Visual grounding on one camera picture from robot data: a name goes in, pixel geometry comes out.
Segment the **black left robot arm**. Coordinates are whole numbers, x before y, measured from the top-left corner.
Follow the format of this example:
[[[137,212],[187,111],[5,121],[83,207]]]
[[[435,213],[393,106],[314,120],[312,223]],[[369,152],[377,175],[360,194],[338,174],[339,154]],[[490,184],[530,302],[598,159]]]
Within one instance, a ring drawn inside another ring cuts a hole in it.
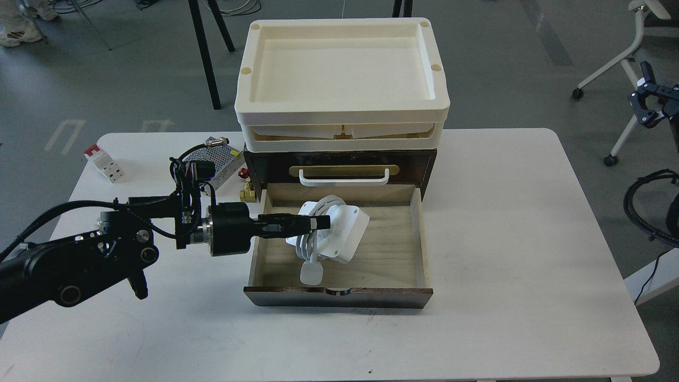
[[[159,258],[154,233],[177,248],[206,242],[213,256],[246,253],[252,237],[288,238],[330,228],[329,216],[286,213],[249,215],[243,202],[213,203],[201,216],[201,191],[215,174],[214,163],[171,159],[176,189],[168,196],[130,198],[127,203],[75,201],[39,216],[2,251],[2,322],[52,300],[72,307],[128,280],[136,297],[148,295],[144,270]],[[95,230],[35,244],[27,237],[66,211],[102,206]]]

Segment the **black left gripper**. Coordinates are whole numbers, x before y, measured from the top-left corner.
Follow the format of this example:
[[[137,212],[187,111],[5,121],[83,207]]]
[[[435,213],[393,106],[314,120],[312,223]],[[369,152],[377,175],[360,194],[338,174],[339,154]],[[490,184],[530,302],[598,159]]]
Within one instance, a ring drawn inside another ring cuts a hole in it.
[[[257,230],[264,239],[291,238],[310,235],[332,227],[329,215],[296,215],[270,213],[258,215],[265,225]],[[207,208],[207,242],[213,257],[245,254],[250,250],[255,236],[255,223],[250,217],[247,203],[228,202]]]

